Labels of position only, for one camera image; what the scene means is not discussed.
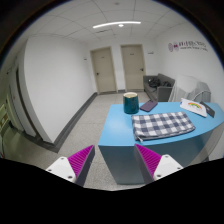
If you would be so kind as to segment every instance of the checkered cloth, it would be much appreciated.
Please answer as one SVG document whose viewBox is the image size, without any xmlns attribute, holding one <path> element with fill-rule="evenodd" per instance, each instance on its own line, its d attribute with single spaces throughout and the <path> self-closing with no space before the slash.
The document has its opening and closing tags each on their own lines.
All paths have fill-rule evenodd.
<svg viewBox="0 0 224 224">
<path fill-rule="evenodd" d="M 152 140 L 185 134 L 195 129 L 185 112 L 133 115 L 135 140 Z"/>
</svg>

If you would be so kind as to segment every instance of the teal container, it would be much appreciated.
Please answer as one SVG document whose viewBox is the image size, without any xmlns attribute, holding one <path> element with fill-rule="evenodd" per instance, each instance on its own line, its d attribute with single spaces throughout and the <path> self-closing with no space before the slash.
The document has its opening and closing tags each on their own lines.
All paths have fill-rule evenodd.
<svg viewBox="0 0 224 224">
<path fill-rule="evenodd" d="M 139 111 L 138 94 L 128 92 L 123 95 L 124 112 L 126 114 L 136 114 Z"/>
</svg>

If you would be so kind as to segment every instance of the blue table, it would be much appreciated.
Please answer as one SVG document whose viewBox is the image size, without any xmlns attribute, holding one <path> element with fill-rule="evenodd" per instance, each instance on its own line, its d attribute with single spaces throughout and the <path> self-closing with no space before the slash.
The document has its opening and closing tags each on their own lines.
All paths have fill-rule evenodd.
<svg viewBox="0 0 224 224">
<path fill-rule="evenodd" d="M 215 148 L 224 129 L 224 112 L 216 103 L 207 103 L 215 117 L 202 117 L 180 107 L 179 102 L 159 102 L 149 113 L 139 110 L 135 115 L 184 111 L 196 129 L 190 133 L 156 140 L 135 141 L 131 115 L 123 104 L 110 107 L 98 146 L 118 184 L 144 183 L 134 156 L 134 144 L 143 145 L 160 155 L 169 154 L 183 167 L 204 161 Z"/>
</svg>

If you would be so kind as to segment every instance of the gray floor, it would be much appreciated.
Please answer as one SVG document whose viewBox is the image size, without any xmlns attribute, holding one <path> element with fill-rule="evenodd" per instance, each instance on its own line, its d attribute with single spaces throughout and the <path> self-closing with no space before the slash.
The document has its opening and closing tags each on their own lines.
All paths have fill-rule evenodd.
<svg viewBox="0 0 224 224">
<path fill-rule="evenodd" d="M 138 92 L 138 97 L 140 103 L 149 100 L 144 92 Z M 4 135 L 6 159 L 46 169 L 61 156 L 68 157 L 89 145 L 95 145 L 96 154 L 84 185 L 85 188 L 115 191 L 144 186 L 116 184 L 100 153 L 98 141 L 111 104 L 123 104 L 123 94 L 98 95 L 79 119 L 58 153 L 41 148 L 15 130 L 8 128 Z"/>
</svg>

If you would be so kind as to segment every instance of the ceiling light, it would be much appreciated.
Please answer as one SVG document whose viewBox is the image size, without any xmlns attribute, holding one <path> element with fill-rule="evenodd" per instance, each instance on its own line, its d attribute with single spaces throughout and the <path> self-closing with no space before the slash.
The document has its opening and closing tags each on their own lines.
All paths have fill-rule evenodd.
<svg viewBox="0 0 224 224">
<path fill-rule="evenodd" d="M 111 25 L 117 25 L 117 24 L 140 24 L 141 22 L 138 21 L 123 21 L 123 22 L 113 22 L 113 23 L 104 23 L 97 26 L 93 26 L 93 28 L 99 28 L 102 26 L 111 26 Z"/>
</svg>

